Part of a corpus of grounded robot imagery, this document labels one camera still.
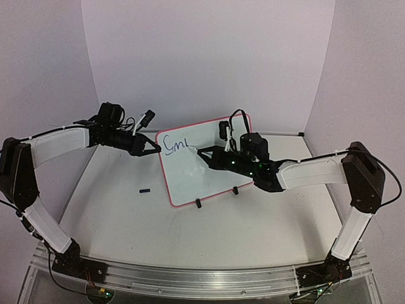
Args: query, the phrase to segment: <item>black joint housing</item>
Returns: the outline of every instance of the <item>black joint housing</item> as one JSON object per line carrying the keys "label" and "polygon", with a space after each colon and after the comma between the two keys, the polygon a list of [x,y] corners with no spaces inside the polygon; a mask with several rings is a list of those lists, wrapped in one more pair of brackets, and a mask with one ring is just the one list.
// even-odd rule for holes
{"label": "black joint housing", "polygon": [[102,103],[99,113],[93,121],[102,126],[118,126],[121,121],[123,108],[119,104]]}
{"label": "black joint housing", "polygon": [[254,156],[263,162],[270,158],[268,142],[259,133],[246,133],[240,137],[240,152],[243,157],[253,159]]}
{"label": "black joint housing", "polygon": [[342,165],[352,197],[351,205],[363,213],[376,213],[381,207],[385,173],[368,154],[370,152],[361,142],[352,142]]}

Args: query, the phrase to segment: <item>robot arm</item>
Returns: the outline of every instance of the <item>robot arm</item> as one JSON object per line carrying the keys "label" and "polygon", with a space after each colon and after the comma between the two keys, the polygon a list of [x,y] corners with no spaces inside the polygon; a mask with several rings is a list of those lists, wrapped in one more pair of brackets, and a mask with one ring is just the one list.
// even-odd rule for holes
{"label": "robot arm", "polygon": [[[106,266],[80,257],[80,246],[45,209],[34,169],[65,153],[97,144],[128,151],[132,156],[159,153],[160,147],[145,135],[118,129],[122,114],[121,106],[104,103],[99,113],[90,120],[77,122],[80,125],[46,132],[24,142],[11,137],[3,144],[0,191],[17,207],[17,215],[30,233],[55,251],[57,259],[54,271],[86,279],[86,269],[94,282],[101,282]],[[141,126],[146,127],[153,116],[154,113],[148,111],[140,121]],[[146,143],[153,149],[145,149]]]}
{"label": "robot arm", "polygon": [[354,248],[381,206],[383,169],[360,142],[332,155],[298,161],[268,160],[267,149],[263,149],[266,145],[259,134],[247,133],[240,137],[240,152],[212,146],[199,149],[197,154],[209,168],[252,177],[255,186],[271,193],[315,184],[348,184],[351,209],[325,261],[300,267],[296,273],[302,287],[349,278]]}

